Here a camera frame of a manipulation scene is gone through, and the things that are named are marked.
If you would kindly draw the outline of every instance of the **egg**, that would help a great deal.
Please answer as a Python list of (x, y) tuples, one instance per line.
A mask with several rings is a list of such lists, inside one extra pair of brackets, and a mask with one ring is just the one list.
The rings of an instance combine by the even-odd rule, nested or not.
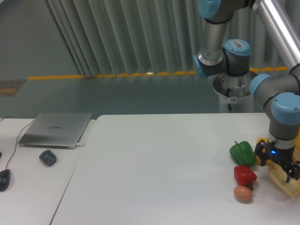
[(235, 196), (242, 201), (250, 202), (252, 200), (252, 192), (249, 188), (244, 186), (237, 186), (233, 190)]

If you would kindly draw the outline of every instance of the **black cable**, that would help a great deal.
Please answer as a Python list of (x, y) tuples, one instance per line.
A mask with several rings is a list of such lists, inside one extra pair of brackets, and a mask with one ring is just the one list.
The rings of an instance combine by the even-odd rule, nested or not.
[(7, 116), (7, 117), (2, 118), (1, 120), (7, 119), (7, 118), (12, 118), (12, 119), (14, 119), (14, 117), (12, 117), (12, 116)]
[(8, 162), (7, 162), (7, 164), (6, 164), (5, 169), (8, 168), (8, 163), (9, 163), (9, 161), (11, 160), (11, 158), (12, 158), (12, 157), (14, 156), (14, 154), (15, 154), (15, 151), (16, 151), (16, 149), (17, 149), (18, 139), (19, 139), (19, 137), (20, 137), (22, 131), (23, 131), (26, 127), (28, 127), (30, 124), (28, 124), (28, 125), (26, 125), (25, 127), (23, 127), (23, 129), (20, 131), (20, 133), (19, 133), (19, 135), (18, 135), (18, 137), (17, 137), (17, 140), (15, 141), (15, 150), (14, 150), (14, 153), (13, 153), (13, 154), (11, 155), (11, 157), (9, 158), (9, 160), (8, 160)]

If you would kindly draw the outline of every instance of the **laptop lid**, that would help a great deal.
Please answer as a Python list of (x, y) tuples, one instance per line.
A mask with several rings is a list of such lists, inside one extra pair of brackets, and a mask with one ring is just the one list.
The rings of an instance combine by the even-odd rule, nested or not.
[(91, 113), (40, 113), (19, 141), (20, 146), (75, 149)]

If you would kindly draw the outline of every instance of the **red bell pepper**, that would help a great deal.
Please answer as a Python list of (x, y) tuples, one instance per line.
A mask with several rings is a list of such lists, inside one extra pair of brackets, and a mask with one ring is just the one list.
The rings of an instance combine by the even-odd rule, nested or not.
[(238, 185), (248, 187), (252, 190), (253, 181), (257, 179), (257, 175), (245, 165), (236, 166), (233, 171)]

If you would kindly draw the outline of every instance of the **metal tube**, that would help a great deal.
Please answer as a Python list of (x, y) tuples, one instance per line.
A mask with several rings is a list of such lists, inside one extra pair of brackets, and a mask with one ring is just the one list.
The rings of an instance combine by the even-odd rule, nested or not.
[(252, 10), (261, 18), (288, 69), (300, 63), (300, 41), (285, 10), (276, 0), (256, 0)]
[(222, 42), (226, 30), (226, 23), (211, 24), (205, 21), (204, 43), (199, 50), (198, 59), (207, 66), (214, 66), (223, 59)]
[(211, 24), (205, 21), (203, 47), (209, 52), (216, 52), (222, 48), (223, 37), (226, 30), (226, 23)]

